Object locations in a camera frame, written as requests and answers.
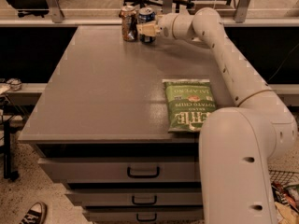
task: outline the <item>gray tabletop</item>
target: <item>gray tabletop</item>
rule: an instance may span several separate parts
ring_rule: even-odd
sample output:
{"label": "gray tabletop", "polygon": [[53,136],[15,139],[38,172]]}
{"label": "gray tabletop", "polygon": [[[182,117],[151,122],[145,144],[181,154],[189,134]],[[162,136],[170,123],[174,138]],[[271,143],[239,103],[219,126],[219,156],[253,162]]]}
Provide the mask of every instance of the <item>gray tabletop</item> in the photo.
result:
{"label": "gray tabletop", "polygon": [[121,27],[80,26],[20,135],[26,143],[195,142],[169,133],[164,78],[209,78],[233,104],[209,49],[158,37],[122,40]]}

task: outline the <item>wire basket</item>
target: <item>wire basket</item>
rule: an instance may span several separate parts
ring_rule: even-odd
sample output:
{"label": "wire basket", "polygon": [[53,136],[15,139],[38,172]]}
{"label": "wire basket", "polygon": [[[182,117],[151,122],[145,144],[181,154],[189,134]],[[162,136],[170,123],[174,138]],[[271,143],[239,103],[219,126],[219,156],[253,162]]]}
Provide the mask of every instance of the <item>wire basket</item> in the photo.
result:
{"label": "wire basket", "polygon": [[271,183],[278,182],[284,186],[289,183],[299,182],[299,173],[296,172],[269,170],[269,174]]}

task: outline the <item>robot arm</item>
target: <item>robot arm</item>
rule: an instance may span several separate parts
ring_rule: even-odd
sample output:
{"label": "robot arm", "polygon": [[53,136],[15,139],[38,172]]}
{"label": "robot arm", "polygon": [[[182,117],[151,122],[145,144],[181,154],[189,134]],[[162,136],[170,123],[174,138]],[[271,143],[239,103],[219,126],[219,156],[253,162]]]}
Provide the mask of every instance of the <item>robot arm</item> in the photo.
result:
{"label": "robot arm", "polygon": [[214,9],[167,14],[156,29],[165,38],[206,43],[235,102],[210,115],[200,133],[206,224],[278,223],[267,159],[294,145],[292,114],[229,39]]}

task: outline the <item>floor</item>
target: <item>floor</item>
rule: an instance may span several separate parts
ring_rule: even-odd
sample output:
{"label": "floor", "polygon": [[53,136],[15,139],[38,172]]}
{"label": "floor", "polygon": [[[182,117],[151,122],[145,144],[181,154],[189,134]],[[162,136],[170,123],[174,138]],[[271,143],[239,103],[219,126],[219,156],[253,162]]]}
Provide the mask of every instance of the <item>floor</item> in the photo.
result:
{"label": "floor", "polygon": [[[299,15],[298,1],[251,0],[249,16],[296,17]],[[118,16],[122,0],[60,0],[60,5],[66,17],[114,17]],[[0,8],[0,20],[15,16],[15,11],[4,0],[0,0]],[[45,224],[89,223],[81,214],[81,208],[74,207],[64,196],[64,187],[53,184],[38,167],[38,155],[35,151],[26,144],[18,143],[18,133],[12,134],[11,138],[14,168],[18,170],[20,177],[14,182],[2,178],[3,159],[0,157],[0,223],[18,224],[28,208],[37,201],[44,202],[48,207]],[[299,172],[299,141],[286,155],[269,161],[269,167],[280,171]]]}

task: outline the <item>brown can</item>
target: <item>brown can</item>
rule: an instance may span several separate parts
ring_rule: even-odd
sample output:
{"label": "brown can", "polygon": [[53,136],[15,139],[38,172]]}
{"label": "brown can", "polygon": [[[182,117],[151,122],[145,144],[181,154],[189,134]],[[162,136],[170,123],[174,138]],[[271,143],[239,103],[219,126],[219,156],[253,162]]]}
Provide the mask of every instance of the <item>brown can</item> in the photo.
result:
{"label": "brown can", "polygon": [[124,6],[121,8],[120,18],[122,19],[122,38],[125,41],[136,41],[137,32],[137,16],[133,6]]}

